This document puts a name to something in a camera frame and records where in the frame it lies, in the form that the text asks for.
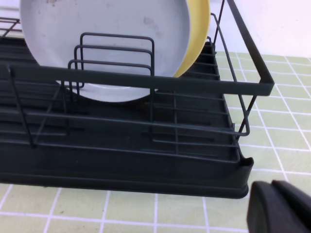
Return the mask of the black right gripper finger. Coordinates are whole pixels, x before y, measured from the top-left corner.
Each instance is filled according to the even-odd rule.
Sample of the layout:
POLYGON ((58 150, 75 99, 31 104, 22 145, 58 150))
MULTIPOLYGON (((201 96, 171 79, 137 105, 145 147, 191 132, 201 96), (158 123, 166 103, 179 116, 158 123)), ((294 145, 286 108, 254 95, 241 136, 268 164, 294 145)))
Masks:
POLYGON ((309 233, 311 197, 286 181, 253 182, 247 226, 250 233, 309 233))

